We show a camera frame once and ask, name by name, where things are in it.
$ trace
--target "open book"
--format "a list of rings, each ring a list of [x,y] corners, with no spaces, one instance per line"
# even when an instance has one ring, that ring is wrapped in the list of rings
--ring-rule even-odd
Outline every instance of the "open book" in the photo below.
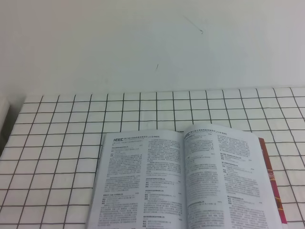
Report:
[[[280,229],[252,133],[193,125],[183,134],[107,134],[88,229]]]

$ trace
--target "white wall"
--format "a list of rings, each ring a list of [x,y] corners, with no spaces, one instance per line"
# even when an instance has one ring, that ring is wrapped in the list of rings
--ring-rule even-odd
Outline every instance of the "white wall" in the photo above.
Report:
[[[304,0],[0,0],[0,91],[15,104],[304,76]]]

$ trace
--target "table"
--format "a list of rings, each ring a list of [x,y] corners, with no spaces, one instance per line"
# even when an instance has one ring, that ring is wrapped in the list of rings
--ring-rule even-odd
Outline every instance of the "table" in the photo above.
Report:
[[[0,158],[0,227],[83,229],[106,133],[213,123],[263,137],[290,229],[305,219],[305,88],[28,96]]]

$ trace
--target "black grid line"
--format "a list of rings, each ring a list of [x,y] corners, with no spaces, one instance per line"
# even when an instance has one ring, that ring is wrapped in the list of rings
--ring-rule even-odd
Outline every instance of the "black grid line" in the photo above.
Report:
[[[285,120],[285,118],[268,118],[268,120],[272,120],[272,119],[283,119]],[[209,121],[210,119],[191,119],[190,121]],[[212,119],[213,121],[228,121],[228,119]],[[245,118],[240,118],[240,119],[231,119],[231,120],[235,120],[235,121],[242,121],[242,120],[247,120]],[[264,118],[250,118],[248,120],[265,120]],[[157,121],[157,119],[151,119],[151,120],[145,120],[145,121],[140,121],[140,122],[174,122],[174,121],[186,121],[186,120],[183,120],[183,119],[172,119],[172,120],[160,120],[160,121]],[[137,123],[138,121],[123,121],[123,123]],[[289,128],[286,128],[286,129],[270,129],[271,131],[289,131],[289,130],[304,130],[302,128],[300,129],[289,129]],[[261,129],[261,130],[253,130],[253,131],[269,131],[269,130],[265,130],[265,129]],[[92,134],[99,134],[100,132],[73,132],[73,133],[66,133],[66,135],[79,135],[79,134],[84,134],[84,135],[92,135]],[[51,134],[14,134],[14,135],[11,135],[11,136],[41,136],[41,135],[64,135],[64,133],[51,133]],[[5,148],[18,148],[18,147],[21,147],[21,146],[7,146]]]
[[[36,204],[36,205],[3,205],[3,207],[63,207],[63,206],[89,206],[90,204]]]
[[[205,91],[205,96],[206,96],[206,99],[208,98],[208,93]],[[209,116],[210,116],[210,123],[212,124],[212,116],[211,116],[211,111],[210,111],[210,106],[209,106],[209,103],[208,101],[206,101],[206,104],[208,106],[208,111],[209,111]]]
[[[122,104],[122,115],[121,115],[121,127],[120,127],[120,132],[122,132],[123,113],[124,113],[124,98],[125,98],[125,93],[123,94],[123,104]]]
[[[252,132],[254,132],[254,133],[256,133],[256,132],[270,132],[270,130],[253,130]],[[296,143],[305,143],[305,141],[295,141],[295,142]],[[279,143],[293,143],[293,141],[282,141],[282,142],[272,141],[272,142],[266,142],[266,143],[277,143],[277,144],[279,144]],[[69,147],[69,146],[82,146],[82,145],[64,145],[64,147]],[[99,144],[83,145],[83,146],[99,146]],[[25,146],[24,148],[39,148],[39,147],[41,147],[41,146]],[[23,148],[23,147],[22,146],[8,146],[8,147],[5,147],[5,148]]]
[[[263,109],[278,109],[279,107],[263,107]],[[289,109],[289,108],[305,108],[305,106],[287,106],[287,107],[282,107],[284,109]],[[213,109],[193,109],[193,110],[243,110],[244,108],[213,108]],[[255,110],[255,109],[261,109],[260,107],[248,107],[246,108],[246,110]],[[179,111],[189,111],[190,109],[179,109]],[[128,110],[128,111],[124,111],[124,112],[135,112],[135,111],[139,111],[139,110]],[[121,112],[121,110],[109,110],[109,111],[104,111],[104,110],[100,110],[100,111],[89,111],[89,113],[106,113],[106,112]],[[65,112],[37,112],[38,114],[52,114],[52,113],[56,113],[56,114],[64,114],[64,113],[87,113],[87,111],[65,111]],[[19,114],[36,114],[36,112],[24,112],[24,113],[19,113]]]
[[[140,95],[139,95],[139,119],[138,119],[138,130],[140,130],[140,118],[141,118],[141,92],[140,92]]]
[[[281,156],[300,156],[300,155],[281,155]],[[96,159],[97,160],[99,158],[98,157],[80,157],[80,160],[81,159]],[[40,158],[39,159],[39,161],[56,161],[56,160],[58,160],[58,159],[56,159],[56,158]],[[60,160],[77,160],[77,157],[60,158]],[[5,160],[0,159],[0,161],[19,161],[19,160],[18,159],[5,159]],[[20,159],[20,161],[38,161],[38,159]]]
[[[40,107],[40,104],[41,104],[42,99],[43,99],[43,96],[41,97],[41,100],[40,100],[40,103],[39,103],[39,105],[38,105],[37,111],[39,110],[39,107]],[[32,127],[33,127],[33,123],[31,124],[30,130],[29,130],[29,134],[30,134],[31,129],[32,129]],[[22,156],[24,147],[25,147],[25,145],[26,145],[26,143],[27,143],[27,140],[28,140],[28,138],[29,138],[29,134],[27,135],[27,138],[26,138],[26,140],[25,140],[25,142],[24,142],[24,145],[23,145],[22,151],[21,151],[21,153],[20,153],[19,159],[20,159],[21,156]],[[14,173],[16,173],[18,164],[19,164],[19,160],[18,160],[18,162],[17,162],[17,164],[16,164],[16,167],[15,167],[15,169],[14,169]],[[9,189],[10,189],[10,186],[11,186],[11,183],[12,183],[13,179],[14,179],[14,175],[11,177],[10,184],[9,184],[9,186],[8,186],[8,189],[7,189],[7,191],[6,191],[5,197],[4,197],[3,202],[2,202],[2,206],[3,206],[3,204],[4,204],[4,202],[5,202],[5,199],[6,199],[7,195],[8,195],[8,192],[9,192]]]
[[[207,111],[208,109],[193,109],[193,111]],[[285,119],[285,118],[268,118],[269,119]],[[302,119],[301,117],[291,117],[289,119]],[[151,122],[151,121],[156,121],[157,119],[151,119],[151,120],[141,120],[140,122]],[[194,119],[194,121],[209,121],[210,119]],[[228,120],[228,119],[217,119],[217,118],[213,118],[212,120]],[[246,118],[231,118],[230,120],[247,120]],[[265,120],[264,118],[249,118],[248,120]],[[167,122],[167,121],[174,121],[174,120],[159,120],[158,122]],[[71,122],[72,124],[76,124],[76,123],[119,123],[120,121],[90,121],[90,122]],[[134,123],[134,122],[138,122],[138,121],[123,121],[124,123]],[[31,123],[16,123],[16,125],[30,125]],[[66,124],[66,123],[58,123],[58,122],[54,122],[51,124]],[[96,132],[86,132],[85,134],[95,134]],[[50,133],[49,135],[60,135],[61,133]]]
[[[176,117],[175,117],[175,100],[174,100],[174,95],[173,95],[173,123],[175,125],[175,131],[176,129]]]
[[[53,190],[53,189],[83,189],[83,188],[90,188],[92,189],[92,187],[45,187],[45,188],[14,188],[11,190]]]
[[[73,104],[72,104],[72,109],[71,109],[71,110],[73,110],[73,107],[74,107],[75,97],[76,97],[76,95],[74,96]],[[63,144],[64,144],[64,141],[65,141],[65,137],[66,137],[66,134],[67,134],[68,126],[69,126],[69,123],[70,123],[71,115],[72,115],[72,112],[71,112],[70,115],[69,115],[69,120],[68,120],[68,123],[67,123],[67,127],[66,127],[66,130],[65,130],[65,134],[64,134],[64,136],[63,136],[61,149],[60,149],[60,152],[59,152],[59,155],[58,155],[58,160],[57,160],[56,166],[55,166],[55,171],[57,170],[57,166],[58,166],[58,163],[59,163],[59,160],[60,160],[60,157],[61,157],[61,152],[62,152]],[[48,193],[48,197],[47,197],[46,203],[48,203],[49,198],[50,198],[50,193],[51,193],[51,190],[52,190],[52,185],[53,185],[53,182],[54,182],[54,178],[55,178],[55,174],[54,174],[53,177],[52,177],[52,181],[51,181],[51,185],[50,185],[50,190],[49,190],[49,193]],[[41,217],[41,223],[40,223],[40,227],[39,227],[40,229],[41,229],[41,227],[42,227],[43,218],[44,218],[44,214],[45,214],[45,212],[46,212],[46,209],[47,209],[47,207],[45,207],[44,210],[43,210],[43,214],[42,214],[42,217]]]
[[[190,91],[189,91],[189,97],[190,97],[190,107],[191,107],[192,123],[194,124],[193,109],[192,109],[192,101],[191,101],[191,92],[190,92]]]
[[[265,111],[264,111],[264,109],[263,109],[261,99],[259,98],[259,94],[258,94],[258,90],[257,90],[257,89],[256,89],[256,92],[257,92],[257,96],[258,96],[258,99],[259,99],[259,103],[260,103],[260,105],[261,105],[261,107],[262,107],[264,116],[265,116],[265,118],[266,118],[266,122],[267,122],[267,124],[268,124],[268,127],[269,127],[269,129],[271,129],[271,128],[270,128],[270,125],[269,125],[269,123],[268,123],[268,119],[267,119],[267,116],[266,116],[266,114],[265,114]],[[272,135],[273,140],[275,141],[275,137],[274,137],[272,131],[271,131],[271,135]],[[291,182],[290,182],[290,178],[289,178],[288,173],[287,173],[287,171],[286,171],[286,168],[285,168],[285,165],[284,165],[284,163],[283,163],[283,159],[282,159],[282,157],[281,157],[281,155],[280,155],[280,151],[278,150],[277,144],[275,144],[275,147],[276,147],[276,150],[277,150],[277,152],[278,152],[278,154],[279,154],[279,157],[280,157],[280,159],[281,159],[282,166],[283,166],[283,168],[284,168],[284,171],[285,171],[287,180],[288,180],[288,182],[289,182],[289,186],[291,187],[292,185],[291,185]],[[305,221],[304,221],[304,218],[303,218],[303,216],[302,216],[302,212],[301,212],[300,206],[299,206],[299,204],[297,203],[297,200],[296,200],[296,197],[295,197],[295,192],[294,192],[293,188],[291,188],[291,191],[292,191],[292,193],[293,193],[293,195],[294,195],[295,202],[296,202],[296,205],[297,205],[297,207],[298,207],[298,210],[299,210],[299,213],[300,213],[302,222],[303,222],[303,224],[304,224],[304,226],[305,226]]]
[[[279,155],[272,155],[269,157],[279,157]],[[305,169],[286,168],[286,169],[273,169],[273,171],[305,171]],[[3,175],[56,175],[56,174],[73,174],[73,175],[75,175],[75,174],[95,174],[95,172],[62,172],[62,173],[54,172],[54,173],[22,173],[22,174],[20,174],[20,173],[1,173],[0,176],[3,176]]]
[[[242,98],[242,92],[240,91],[240,89],[238,89],[238,91],[239,91],[240,97]],[[250,121],[249,121],[249,117],[248,117],[247,111],[246,111],[246,109],[245,109],[245,107],[244,107],[244,102],[243,102],[243,100],[242,100],[242,105],[243,105],[244,113],[246,114],[246,120],[247,120],[247,122],[248,122],[250,131],[252,132],[251,125],[250,125]]]
[[[156,129],[158,129],[158,93],[156,92]]]
[[[227,111],[230,127],[232,128],[231,121],[230,121],[230,116],[229,116],[229,112],[228,112],[228,108],[227,108],[227,104],[225,102],[225,98],[224,98],[224,106],[225,106],[225,110]]]
[[[305,185],[277,185],[278,187],[305,187]]]
[[[109,94],[107,94],[107,97],[106,97],[105,111],[107,110],[107,105],[108,105],[108,95],[109,95]],[[100,158],[101,158],[101,156],[102,156],[101,147],[102,147],[102,138],[103,138],[103,134],[104,134],[105,118],[106,118],[106,114],[104,114],[104,121],[103,121],[103,127],[102,127],[102,132],[101,132],[101,140],[100,140],[100,146],[99,146],[99,154],[98,154],[98,159],[97,159],[97,162],[96,162],[94,180],[95,180],[95,178],[96,178],[96,172],[97,172],[97,169],[98,169],[98,167],[99,167]]]
[[[63,223],[20,223],[18,225],[61,225]],[[85,225],[86,223],[66,223],[70,225]],[[17,225],[16,223],[0,223],[0,225]]]
[[[305,96],[278,96],[278,98],[305,98]],[[258,99],[258,97],[238,97],[238,98],[225,98],[225,99]],[[260,97],[261,99],[270,99],[270,98],[274,98],[274,97]],[[192,100],[207,100],[208,98],[193,98]],[[210,98],[210,100],[215,100],[215,99],[222,99],[222,98]],[[122,100],[109,100],[109,102],[121,102]],[[130,99],[128,101],[139,101],[138,99]],[[155,101],[155,99],[142,99],[142,101]],[[75,101],[76,103],[85,103],[85,102],[89,102],[89,100],[84,100],[84,101]],[[92,102],[106,102],[106,100],[94,100]],[[23,104],[39,104],[40,102],[24,102]],[[54,104],[56,103],[56,101],[53,102],[41,102],[42,104]],[[58,101],[59,104],[61,103],[73,103],[73,101]]]

